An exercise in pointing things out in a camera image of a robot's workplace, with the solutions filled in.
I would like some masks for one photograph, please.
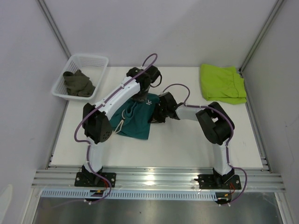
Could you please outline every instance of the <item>white basket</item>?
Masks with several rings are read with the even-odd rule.
[[[105,73],[106,67],[108,65],[108,58],[97,56],[97,55],[87,55],[87,54],[74,54],[70,57],[66,63],[63,71],[61,72],[58,80],[52,88],[52,94],[57,97],[62,97],[66,100],[90,100],[92,99],[100,85],[100,82]],[[75,73],[78,69],[82,71],[84,75],[90,78],[91,82],[95,86],[93,94],[90,97],[77,97],[70,96],[67,94],[66,87],[64,85],[63,74],[65,71],[70,71]]]

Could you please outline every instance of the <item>yellow-green cloth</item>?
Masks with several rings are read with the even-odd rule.
[[[246,103],[244,79],[235,67],[220,68],[209,64],[200,67],[200,86],[206,100],[228,104]]]

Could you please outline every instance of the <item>black cable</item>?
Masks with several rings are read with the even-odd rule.
[[[152,86],[152,85],[150,85],[152,88],[156,88],[156,87],[158,87],[158,86],[162,83],[162,75],[160,74],[159,77],[160,77],[160,82],[159,82],[159,84],[156,85],[156,86]]]

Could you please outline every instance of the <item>gray floor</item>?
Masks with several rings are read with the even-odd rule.
[[[108,199],[95,205],[41,198],[34,224],[282,224],[273,193],[247,193],[231,207],[215,202]]]

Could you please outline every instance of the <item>dark green cloth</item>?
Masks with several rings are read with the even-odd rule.
[[[95,87],[89,80],[89,77],[84,75],[81,70],[77,70],[75,74],[66,71],[63,74],[64,85],[66,91],[71,96],[90,97],[93,94]]]
[[[155,105],[159,103],[158,95],[149,93],[146,100],[142,103],[129,99],[124,103],[110,119],[110,124],[115,130],[119,122],[122,120],[121,113],[125,117],[122,129],[118,134],[136,139],[147,140],[150,133],[150,123]]]

